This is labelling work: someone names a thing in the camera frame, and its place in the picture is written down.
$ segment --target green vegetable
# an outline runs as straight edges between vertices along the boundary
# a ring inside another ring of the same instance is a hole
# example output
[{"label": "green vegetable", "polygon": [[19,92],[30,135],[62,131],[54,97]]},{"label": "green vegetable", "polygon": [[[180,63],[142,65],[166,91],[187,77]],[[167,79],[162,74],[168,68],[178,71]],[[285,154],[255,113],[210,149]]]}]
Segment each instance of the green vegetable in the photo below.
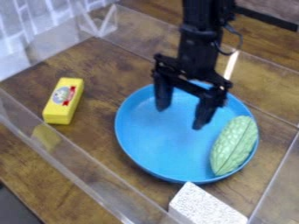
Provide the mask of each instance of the green vegetable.
[{"label": "green vegetable", "polygon": [[233,172],[246,161],[258,140],[258,126],[249,116],[234,118],[212,146],[211,169],[216,176]]}]

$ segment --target white sponge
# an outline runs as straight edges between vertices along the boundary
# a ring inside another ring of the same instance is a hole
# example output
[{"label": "white sponge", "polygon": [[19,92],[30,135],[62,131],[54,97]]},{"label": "white sponge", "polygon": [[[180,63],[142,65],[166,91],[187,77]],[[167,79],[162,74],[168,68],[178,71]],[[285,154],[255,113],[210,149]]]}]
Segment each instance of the white sponge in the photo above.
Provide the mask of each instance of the white sponge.
[{"label": "white sponge", "polygon": [[170,214],[182,223],[246,224],[249,218],[231,206],[187,182],[170,203]]}]

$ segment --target yellow box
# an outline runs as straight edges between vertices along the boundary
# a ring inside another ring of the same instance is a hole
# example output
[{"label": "yellow box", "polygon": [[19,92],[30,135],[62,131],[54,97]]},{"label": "yellow box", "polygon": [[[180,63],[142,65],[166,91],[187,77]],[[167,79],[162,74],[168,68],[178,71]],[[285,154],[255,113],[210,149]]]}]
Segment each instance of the yellow box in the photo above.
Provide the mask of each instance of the yellow box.
[{"label": "yellow box", "polygon": [[60,78],[42,112],[47,123],[70,124],[83,93],[83,79]]}]

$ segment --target blue bowl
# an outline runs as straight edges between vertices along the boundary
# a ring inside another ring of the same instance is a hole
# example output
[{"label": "blue bowl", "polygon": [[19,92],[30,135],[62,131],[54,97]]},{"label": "blue bowl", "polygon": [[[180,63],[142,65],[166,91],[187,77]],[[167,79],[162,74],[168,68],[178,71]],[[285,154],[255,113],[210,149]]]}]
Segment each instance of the blue bowl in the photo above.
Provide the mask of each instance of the blue bowl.
[{"label": "blue bowl", "polygon": [[116,112],[116,139],[135,163],[159,179],[206,184],[238,172],[258,149],[258,141],[245,163],[223,176],[211,170],[211,148],[225,126],[237,116],[254,116],[247,106],[229,94],[229,104],[219,108],[210,124],[192,129],[199,98],[180,89],[174,90],[172,105],[158,112],[154,85],[139,89],[123,102]]}]

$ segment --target black arm mount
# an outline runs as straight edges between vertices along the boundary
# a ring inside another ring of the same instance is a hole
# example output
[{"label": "black arm mount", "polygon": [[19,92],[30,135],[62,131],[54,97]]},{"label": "black arm mount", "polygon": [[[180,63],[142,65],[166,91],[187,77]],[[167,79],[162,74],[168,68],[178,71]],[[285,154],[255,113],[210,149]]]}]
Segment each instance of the black arm mount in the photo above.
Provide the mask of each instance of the black arm mount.
[{"label": "black arm mount", "polygon": [[[219,53],[223,52],[221,42],[222,28],[227,28],[242,36],[229,25],[235,17],[234,0],[183,0],[182,39],[176,58],[156,54],[154,68],[155,105],[159,111],[171,105],[174,88],[179,88],[200,98],[195,111],[194,129],[211,121],[218,107],[223,107],[227,92],[233,83],[215,71]],[[199,87],[188,80],[207,81],[212,84],[210,89]]]}]

